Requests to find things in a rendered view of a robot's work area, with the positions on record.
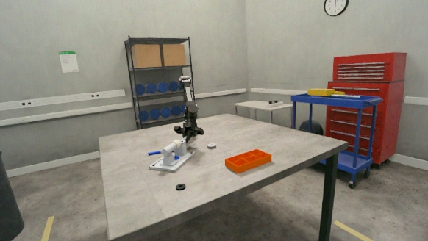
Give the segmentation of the orange compartment tray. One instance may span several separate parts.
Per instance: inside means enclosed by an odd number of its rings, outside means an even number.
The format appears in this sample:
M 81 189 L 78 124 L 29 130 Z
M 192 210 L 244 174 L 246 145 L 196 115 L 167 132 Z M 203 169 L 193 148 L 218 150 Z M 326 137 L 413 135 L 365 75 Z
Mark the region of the orange compartment tray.
M 271 162 L 271 154 L 259 149 L 254 149 L 225 159 L 225 166 L 236 173 L 242 173 L 268 162 Z

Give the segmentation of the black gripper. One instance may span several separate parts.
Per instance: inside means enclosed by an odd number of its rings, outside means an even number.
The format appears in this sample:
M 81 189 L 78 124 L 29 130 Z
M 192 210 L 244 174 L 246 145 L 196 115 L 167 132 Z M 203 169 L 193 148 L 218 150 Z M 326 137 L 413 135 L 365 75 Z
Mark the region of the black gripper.
M 174 131 L 177 134 L 182 133 L 183 138 L 187 136 L 186 137 L 186 143 L 187 143 L 189 141 L 189 139 L 195 135 L 196 132 L 198 132 L 198 134 L 200 134 L 200 135 L 204 134 L 204 130 L 202 129 L 202 127 L 195 127 L 194 128 L 195 125 L 196 125 L 196 121 L 192 118 L 188 118 L 186 120 L 186 124 L 184 125 L 184 128 L 181 128 L 181 126 L 175 126 Z

